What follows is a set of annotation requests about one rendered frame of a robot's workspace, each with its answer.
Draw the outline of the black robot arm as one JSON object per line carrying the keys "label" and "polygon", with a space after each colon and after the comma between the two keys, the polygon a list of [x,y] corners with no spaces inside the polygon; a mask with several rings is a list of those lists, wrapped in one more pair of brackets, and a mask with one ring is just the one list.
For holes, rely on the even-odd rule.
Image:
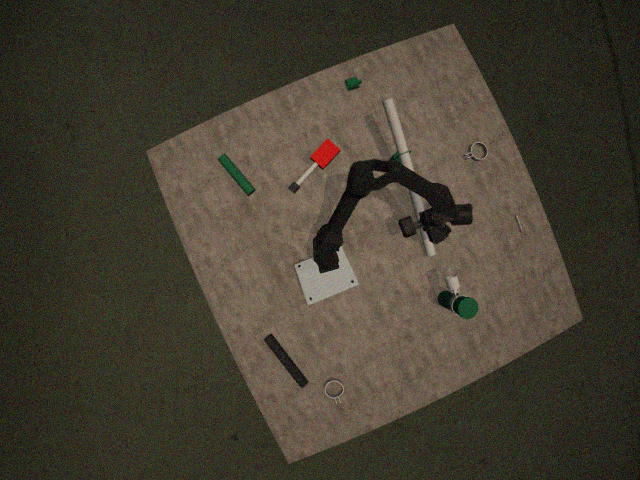
{"label": "black robot arm", "polygon": [[[374,178],[372,171],[386,173]],[[342,230],[359,200],[370,191],[380,190],[394,182],[417,193],[431,205],[432,209],[424,211],[425,221],[435,227],[423,227],[423,230],[433,244],[437,245],[449,236],[451,229],[445,225],[448,221],[451,226],[473,223],[471,204],[455,204],[447,186],[431,183],[397,160],[357,161],[350,168],[347,187],[329,222],[319,229],[313,239],[313,257],[320,273],[339,269],[336,251],[343,244]]]}

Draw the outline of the black flat bar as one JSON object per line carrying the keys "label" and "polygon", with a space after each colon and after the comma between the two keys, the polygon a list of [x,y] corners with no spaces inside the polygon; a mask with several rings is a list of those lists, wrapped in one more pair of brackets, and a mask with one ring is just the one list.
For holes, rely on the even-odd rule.
{"label": "black flat bar", "polygon": [[271,349],[271,351],[276,355],[281,364],[287,369],[289,374],[294,378],[297,384],[302,388],[308,385],[308,379],[305,378],[303,373],[299,368],[295,365],[292,359],[287,355],[282,346],[278,341],[274,338],[272,334],[268,337],[264,338],[266,344]]}

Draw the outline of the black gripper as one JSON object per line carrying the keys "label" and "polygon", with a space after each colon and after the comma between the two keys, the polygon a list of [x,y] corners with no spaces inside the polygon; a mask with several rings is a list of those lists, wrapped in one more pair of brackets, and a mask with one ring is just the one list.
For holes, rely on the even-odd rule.
{"label": "black gripper", "polygon": [[[402,219],[399,219],[398,223],[399,223],[399,226],[401,228],[401,231],[402,231],[404,237],[408,238],[408,237],[416,234],[416,229],[418,229],[420,227],[423,227],[423,226],[424,227],[429,227],[429,229],[435,227],[435,226],[432,226],[432,225],[428,224],[425,221],[424,212],[419,213],[419,215],[420,215],[420,220],[418,220],[416,222],[413,222],[410,216],[407,216],[407,217],[404,217]],[[420,224],[420,223],[422,223],[422,224]],[[419,225],[415,226],[417,224],[419,224]]]}

